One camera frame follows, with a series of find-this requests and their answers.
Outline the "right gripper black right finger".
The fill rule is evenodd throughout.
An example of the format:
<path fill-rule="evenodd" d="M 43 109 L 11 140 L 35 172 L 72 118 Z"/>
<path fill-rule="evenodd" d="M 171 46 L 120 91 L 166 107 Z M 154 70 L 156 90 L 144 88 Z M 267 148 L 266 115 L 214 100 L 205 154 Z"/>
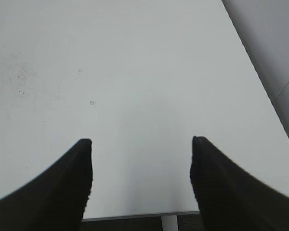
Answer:
<path fill-rule="evenodd" d="M 238 166 L 206 137 L 192 138 L 190 180 L 207 231 L 289 231 L 289 197 Z"/>

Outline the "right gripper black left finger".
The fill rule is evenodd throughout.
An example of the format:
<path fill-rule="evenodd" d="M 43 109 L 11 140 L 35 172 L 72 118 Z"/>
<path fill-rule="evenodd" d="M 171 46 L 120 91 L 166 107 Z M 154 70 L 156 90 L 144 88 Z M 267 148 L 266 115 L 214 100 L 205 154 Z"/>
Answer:
<path fill-rule="evenodd" d="M 48 169 L 0 199 L 0 231 L 79 230 L 92 181 L 92 141 L 80 139 Z"/>

